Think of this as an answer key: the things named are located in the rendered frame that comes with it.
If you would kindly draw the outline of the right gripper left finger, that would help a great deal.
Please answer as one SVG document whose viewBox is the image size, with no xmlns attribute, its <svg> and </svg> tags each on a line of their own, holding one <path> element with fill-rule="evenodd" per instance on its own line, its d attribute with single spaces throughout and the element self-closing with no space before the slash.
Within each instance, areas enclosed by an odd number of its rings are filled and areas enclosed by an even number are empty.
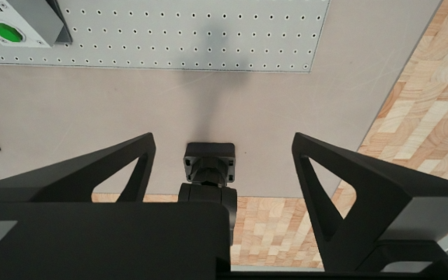
<svg viewBox="0 0 448 280">
<path fill-rule="evenodd" d="M 0 200 L 93 202 L 95 187 L 138 158 L 116 201 L 143 201 L 156 144 L 152 132 L 0 180 Z"/>
</svg>

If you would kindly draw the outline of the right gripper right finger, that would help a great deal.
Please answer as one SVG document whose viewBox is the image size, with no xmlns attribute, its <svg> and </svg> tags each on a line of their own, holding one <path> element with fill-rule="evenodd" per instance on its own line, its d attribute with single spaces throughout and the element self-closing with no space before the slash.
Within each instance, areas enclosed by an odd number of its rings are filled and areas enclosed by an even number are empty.
<svg viewBox="0 0 448 280">
<path fill-rule="evenodd" d="M 378 243 L 438 243 L 448 234 L 448 179 L 301 132 L 292 157 L 324 271 L 352 271 Z M 344 219 L 310 158 L 354 188 Z"/>
</svg>

